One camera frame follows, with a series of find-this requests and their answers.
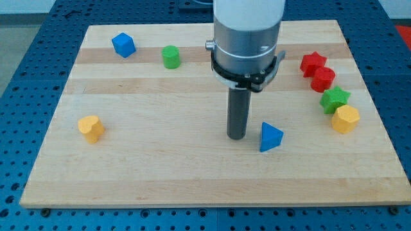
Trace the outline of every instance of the blue perforated table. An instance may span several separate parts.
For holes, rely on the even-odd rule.
[[[211,22],[177,1],[57,0],[0,100],[0,230],[410,230],[411,206],[26,210],[19,199],[90,24]],[[336,19],[411,177],[411,54],[377,0],[289,0],[284,20]]]

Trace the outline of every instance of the blue cube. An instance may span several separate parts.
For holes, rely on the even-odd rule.
[[[274,128],[266,122],[261,126],[261,139],[259,151],[264,152],[275,148],[281,144],[284,132]]]
[[[133,38],[126,33],[117,35],[111,41],[113,43],[114,49],[116,50],[116,53],[121,55],[123,58],[129,57],[136,51]]]

